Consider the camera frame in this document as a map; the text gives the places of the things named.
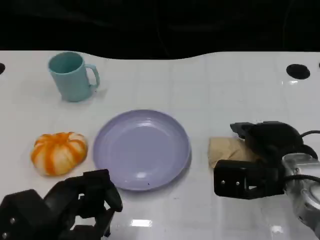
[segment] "purple plate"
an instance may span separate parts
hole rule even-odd
[[[172,181],[191,156],[184,128],[171,116],[133,110],[111,119],[94,141],[93,160],[121,189],[145,191]]]

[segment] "mug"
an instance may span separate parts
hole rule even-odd
[[[52,57],[48,63],[49,72],[63,100],[79,102],[92,95],[92,88],[100,84],[96,66],[85,64],[85,60],[76,52],[62,52]],[[89,83],[86,68],[92,69],[96,85]]]

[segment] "white table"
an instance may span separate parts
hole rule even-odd
[[[6,66],[0,75],[0,199],[30,188],[43,197],[56,182],[94,170],[92,146],[103,124],[124,111],[147,108],[169,113],[185,127],[192,163],[167,188],[120,190],[124,208],[113,219],[110,240],[316,239],[295,218],[285,195],[251,201],[216,196],[207,146],[209,136],[232,136],[234,122],[275,120],[300,132],[320,130],[320,53],[219,52],[181,60],[83,54],[99,70],[101,86],[79,103],[61,101],[47,71],[56,53],[0,51]],[[311,76],[294,81],[286,74],[293,63],[308,66]],[[68,131],[87,137],[87,159],[66,176],[40,176],[29,156],[35,139]],[[305,142],[320,153],[320,136]]]

